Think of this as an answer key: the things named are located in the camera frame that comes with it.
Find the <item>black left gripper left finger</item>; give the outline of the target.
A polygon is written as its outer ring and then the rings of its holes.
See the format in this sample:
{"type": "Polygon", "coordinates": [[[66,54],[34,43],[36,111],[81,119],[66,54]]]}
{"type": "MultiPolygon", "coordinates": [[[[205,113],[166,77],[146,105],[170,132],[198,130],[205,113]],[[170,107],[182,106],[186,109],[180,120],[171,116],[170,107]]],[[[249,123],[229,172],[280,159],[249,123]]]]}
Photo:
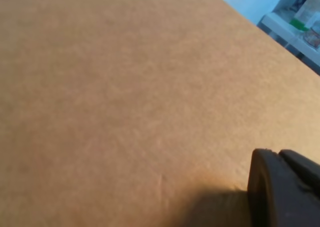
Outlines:
{"type": "Polygon", "coordinates": [[[320,225],[320,187],[308,186],[279,152],[252,152],[247,197],[254,227],[320,225]]]}

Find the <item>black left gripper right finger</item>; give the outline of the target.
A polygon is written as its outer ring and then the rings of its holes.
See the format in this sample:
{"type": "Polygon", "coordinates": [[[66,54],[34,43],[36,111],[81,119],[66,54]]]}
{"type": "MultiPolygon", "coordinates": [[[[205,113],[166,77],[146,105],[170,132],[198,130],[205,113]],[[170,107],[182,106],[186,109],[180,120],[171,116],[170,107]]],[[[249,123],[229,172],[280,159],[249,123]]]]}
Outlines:
{"type": "Polygon", "coordinates": [[[320,165],[290,149],[283,149],[279,155],[295,174],[310,187],[320,186],[320,165]]]}

